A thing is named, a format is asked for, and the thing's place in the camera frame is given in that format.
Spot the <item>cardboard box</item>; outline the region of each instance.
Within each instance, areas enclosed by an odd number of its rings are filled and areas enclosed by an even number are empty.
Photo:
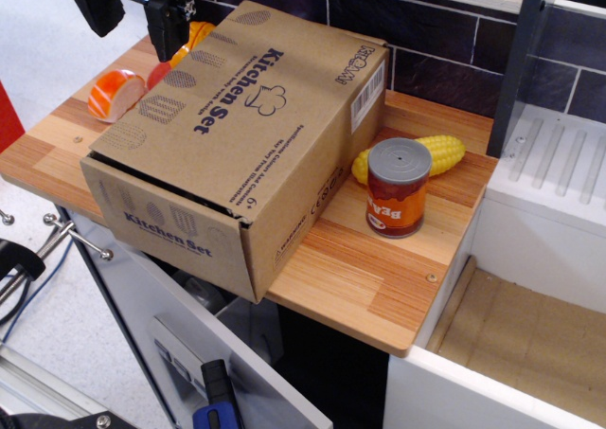
[[[378,132],[387,58],[242,3],[81,161],[106,223],[259,301]]]

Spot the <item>toy can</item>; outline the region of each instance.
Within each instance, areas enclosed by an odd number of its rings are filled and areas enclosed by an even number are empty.
[[[423,224],[432,155],[408,138],[389,138],[368,155],[366,221],[389,238],[403,238]]]

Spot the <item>blue handle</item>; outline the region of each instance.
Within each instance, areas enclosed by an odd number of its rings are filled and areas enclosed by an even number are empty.
[[[241,429],[234,407],[230,402],[217,402],[196,410],[194,429]]]

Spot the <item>box flap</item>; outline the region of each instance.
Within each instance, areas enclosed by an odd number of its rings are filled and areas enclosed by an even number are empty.
[[[240,223],[132,177],[91,157],[81,160],[103,218],[121,241],[256,300],[241,245]]]

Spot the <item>can lid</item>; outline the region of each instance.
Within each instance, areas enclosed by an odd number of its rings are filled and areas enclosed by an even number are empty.
[[[388,138],[375,145],[368,155],[368,170],[378,179],[395,185],[415,183],[432,167],[432,155],[416,140]]]

